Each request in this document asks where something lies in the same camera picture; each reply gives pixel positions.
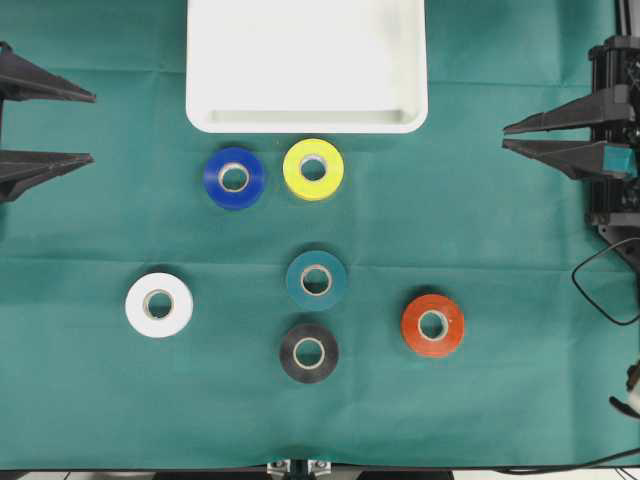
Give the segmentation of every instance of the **green tablecloth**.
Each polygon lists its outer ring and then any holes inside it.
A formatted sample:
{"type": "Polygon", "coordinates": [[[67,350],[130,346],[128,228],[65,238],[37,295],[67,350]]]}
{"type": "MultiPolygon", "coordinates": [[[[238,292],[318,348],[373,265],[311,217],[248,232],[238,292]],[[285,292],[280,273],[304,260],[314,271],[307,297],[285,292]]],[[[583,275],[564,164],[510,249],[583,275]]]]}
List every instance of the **green tablecloth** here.
{"type": "MultiPolygon", "coordinates": [[[[86,151],[96,164],[1,210],[0,468],[542,465],[637,445],[638,424],[607,403],[624,394],[637,328],[607,323],[569,281],[602,246],[582,222],[583,189],[500,149],[502,126],[588,92],[586,53],[614,33],[612,2],[431,0],[427,123],[326,137],[346,176],[319,204],[282,179],[300,136],[189,124],[184,1],[1,7],[2,39],[98,104],[6,106],[5,148],[86,151]],[[269,173],[241,213],[201,185],[208,157],[230,144],[269,173]],[[343,260],[350,290],[304,315],[284,272],[312,247],[343,260]],[[151,269],[176,273],[195,298],[188,328],[162,341],[124,314],[151,269]],[[408,300],[433,289],[466,315],[463,345],[439,361],[400,334],[408,300]],[[306,320],[341,349],[316,385],[293,382],[277,355],[306,320]]],[[[596,268],[585,278],[615,287],[600,294],[631,294],[620,262],[596,268]]]]}

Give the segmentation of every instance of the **yellow tape roll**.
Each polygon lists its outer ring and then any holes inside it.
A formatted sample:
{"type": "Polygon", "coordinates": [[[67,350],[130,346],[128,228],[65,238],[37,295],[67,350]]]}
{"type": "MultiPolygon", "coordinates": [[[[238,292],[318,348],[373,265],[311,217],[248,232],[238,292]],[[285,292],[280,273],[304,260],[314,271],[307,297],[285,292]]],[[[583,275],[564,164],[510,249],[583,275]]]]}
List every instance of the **yellow tape roll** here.
{"type": "Polygon", "coordinates": [[[344,163],[340,152],[324,140],[315,138],[296,143],[284,157],[284,181],[289,190],[308,202],[324,200],[333,195],[342,183],[344,163]],[[309,160],[318,160],[325,174],[318,180],[309,180],[302,174],[302,166],[309,160]]]}

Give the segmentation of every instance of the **tape roll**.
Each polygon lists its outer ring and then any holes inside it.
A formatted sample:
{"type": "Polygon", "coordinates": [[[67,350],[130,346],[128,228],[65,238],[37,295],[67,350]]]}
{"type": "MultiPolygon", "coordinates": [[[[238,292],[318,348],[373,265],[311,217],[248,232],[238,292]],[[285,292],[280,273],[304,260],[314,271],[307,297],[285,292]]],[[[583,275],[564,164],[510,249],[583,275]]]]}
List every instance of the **tape roll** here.
{"type": "Polygon", "coordinates": [[[319,312],[338,303],[347,291],[347,271],[340,260],[327,252],[312,250],[297,257],[287,270],[287,291],[304,310],[319,312]],[[312,272],[322,272],[327,278],[326,289],[312,291],[305,279],[312,272]]]}
{"type": "Polygon", "coordinates": [[[291,192],[309,202],[324,200],[333,195],[344,177],[344,162],[340,152],[325,140],[308,139],[296,143],[287,152],[282,165],[284,180],[291,192]],[[318,180],[309,180],[302,167],[311,160],[324,166],[325,174],[318,180]]]}
{"type": "Polygon", "coordinates": [[[453,353],[464,337],[464,315],[449,298],[423,295],[413,300],[402,316],[402,335],[411,350],[425,357],[446,357],[453,353]],[[430,337],[421,322],[427,316],[440,320],[440,333],[430,337]]]}
{"type": "Polygon", "coordinates": [[[327,378],[338,365],[338,342],[333,334],[321,325],[298,325],[282,340],[280,363],[284,371],[300,383],[318,383],[327,378]],[[300,347],[305,342],[320,348],[320,358],[312,364],[300,358],[300,347]]]}
{"type": "Polygon", "coordinates": [[[260,160],[244,148],[225,148],[213,154],[204,169],[204,187],[209,197],[227,210],[242,210],[258,201],[264,192],[265,170],[260,160]],[[237,189],[224,185],[224,176],[231,170],[245,175],[237,189]]]}
{"type": "Polygon", "coordinates": [[[175,335],[187,326],[193,313],[193,297],[189,288],[168,273],[151,273],[138,279],[129,289],[125,312],[131,326],[145,337],[165,338],[175,335]],[[164,294],[171,301],[166,316],[154,317],[149,302],[156,294],[164,294]]]}

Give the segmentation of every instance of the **black tape roll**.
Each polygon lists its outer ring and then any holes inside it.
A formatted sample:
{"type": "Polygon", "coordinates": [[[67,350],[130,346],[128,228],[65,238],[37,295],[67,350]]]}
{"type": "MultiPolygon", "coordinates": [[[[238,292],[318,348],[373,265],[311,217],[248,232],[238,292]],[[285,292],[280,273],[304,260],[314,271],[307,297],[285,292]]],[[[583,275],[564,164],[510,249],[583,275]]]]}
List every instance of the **black tape roll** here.
{"type": "Polygon", "coordinates": [[[321,325],[298,325],[282,340],[280,363],[287,375],[300,383],[318,383],[327,378],[338,365],[338,342],[333,334],[321,325]],[[320,360],[315,365],[304,365],[296,358],[296,349],[307,340],[316,342],[321,349],[320,360]]]}

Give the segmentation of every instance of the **white tray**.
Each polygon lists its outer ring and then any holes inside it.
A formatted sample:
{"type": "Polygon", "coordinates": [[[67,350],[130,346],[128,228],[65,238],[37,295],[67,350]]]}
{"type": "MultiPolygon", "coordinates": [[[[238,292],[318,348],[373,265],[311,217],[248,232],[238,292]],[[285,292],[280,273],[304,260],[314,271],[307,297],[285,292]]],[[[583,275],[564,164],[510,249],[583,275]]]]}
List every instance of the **white tray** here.
{"type": "Polygon", "coordinates": [[[217,132],[407,133],[425,0],[189,0],[187,116],[217,132]]]}

